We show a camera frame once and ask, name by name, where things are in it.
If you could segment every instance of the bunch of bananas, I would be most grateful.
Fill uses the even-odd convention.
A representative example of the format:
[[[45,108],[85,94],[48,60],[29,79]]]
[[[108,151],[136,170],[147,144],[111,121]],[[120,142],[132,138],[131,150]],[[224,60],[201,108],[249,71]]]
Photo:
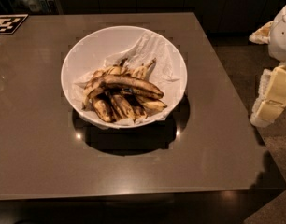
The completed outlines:
[[[156,58],[136,69],[124,66],[126,60],[93,73],[83,91],[83,110],[95,111],[104,122],[116,122],[144,119],[167,107],[160,100],[163,92],[146,80]]]

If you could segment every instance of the tabletop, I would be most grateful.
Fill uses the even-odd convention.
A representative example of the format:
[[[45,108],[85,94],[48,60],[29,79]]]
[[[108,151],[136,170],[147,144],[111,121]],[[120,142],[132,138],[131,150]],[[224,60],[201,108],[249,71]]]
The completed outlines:
[[[187,65],[166,121],[99,130],[64,97],[61,69],[85,35],[132,25],[170,40]],[[285,187],[193,13],[29,16],[0,35],[0,200]]]

